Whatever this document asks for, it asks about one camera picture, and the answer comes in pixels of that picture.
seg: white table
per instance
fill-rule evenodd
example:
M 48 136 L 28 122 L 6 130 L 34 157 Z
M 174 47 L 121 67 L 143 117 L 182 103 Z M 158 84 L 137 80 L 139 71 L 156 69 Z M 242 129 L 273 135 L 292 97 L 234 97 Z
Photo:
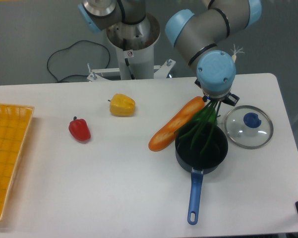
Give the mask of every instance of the white table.
M 238 105 L 266 112 L 274 135 L 261 149 L 229 141 L 205 175 L 199 221 L 187 223 L 190 173 L 174 144 L 151 152 L 152 135 L 201 90 L 194 78 L 0 86 L 0 103 L 35 106 L 0 238 L 162 238 L 298 232 L 298 151 L 271 74 L 237 75 Z M 117 118 L 107 99 L 123 93 L 136 113 Z M 222 105 L 219 126 L 233 107 Z M 75 141 L 74 116 L 92 139 Z

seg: blue lid knob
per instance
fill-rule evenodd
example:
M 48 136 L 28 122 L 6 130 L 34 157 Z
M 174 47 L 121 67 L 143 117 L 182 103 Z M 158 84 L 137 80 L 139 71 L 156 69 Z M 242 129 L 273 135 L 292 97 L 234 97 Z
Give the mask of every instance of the blue lid knob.
M 258 128 L 261 125 L 261 120 L 256 113 L 247 113 L 244 115 L 243 122 L 250 128 Z

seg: pot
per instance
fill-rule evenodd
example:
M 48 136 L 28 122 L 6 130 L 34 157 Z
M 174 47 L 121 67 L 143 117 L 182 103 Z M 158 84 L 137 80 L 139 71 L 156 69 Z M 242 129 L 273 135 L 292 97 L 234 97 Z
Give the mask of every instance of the pot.
M 187 222 L 191 225 L 196 225 L 198 221 L 203 176 L 214 171 L 224 160 L 228 151 L 228 142 L 225 134 L 218 126 L 207 122 L 196 141 L 197 143 L 190 149 L 193 136 L 181 140 L 179 140 L 179 138 L 187 133 L 193 126 L 194 125 L 188 126 L 177 134 L 175 147 L 176 158 L 179 165 L 191 173 L 191 191 Z M 212 126 L 214 126 L 214 130 L 210 142 L 201 155 L 201 149 L 206 144 Z

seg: blue joint cap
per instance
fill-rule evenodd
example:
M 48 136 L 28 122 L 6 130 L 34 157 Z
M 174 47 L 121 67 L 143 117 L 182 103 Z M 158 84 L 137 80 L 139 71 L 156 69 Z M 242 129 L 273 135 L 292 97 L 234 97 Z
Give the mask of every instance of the blue joint cap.
M 256 113 L 247 113 L 244 115 L 243 122 L 250 128 L 258 128 L 261 125 L 261 120 Z
M 165 33 L 173 47 L 175 45 L 175 41 L 177 40 L 180 32 L 182 31 L 182 29 L 184 28 L 186 23 L 191 19 L 192 16 L 194 16 L 194 13 L 192 13 L 188 9 L 185 9 L 176 13 L 167 22 L 165 26 Z
M 88 24 L 89 29 L 93 32 L 93 33 L 98 33 L 101 32 L 101 30 L 96 26 L 96 24 L 94 23 L 94 21 L 90 18 L 90 16 L 88 15 L 88 13 L 86 12 L 85 8 L 83 7 L 83 4 L 79 4 L 78 5 L 78 9 L 80 11 L 80 13 L 82 14 L 84 20 L 86 21 L 86 23 Z
M 262 13 L 261 0 L 249 0 L 250 17 L 248 26 L 260 19 Z
M 202 89 L 214 95 L 228 92 L 233 84 L 236 67 L 232 57 L 223 51 L 210 51 L 198 62 L 197 80 Z

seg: pot lid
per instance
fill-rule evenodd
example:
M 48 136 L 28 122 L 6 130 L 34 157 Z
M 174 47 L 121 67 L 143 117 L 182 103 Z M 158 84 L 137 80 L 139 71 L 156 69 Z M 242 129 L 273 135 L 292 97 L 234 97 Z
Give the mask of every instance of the pot lid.
M 234 144 L 246 149 L 257 149 L 271 139 L 273 124 L 261 109 L 244 105 L 227 114 L 225 133 Z

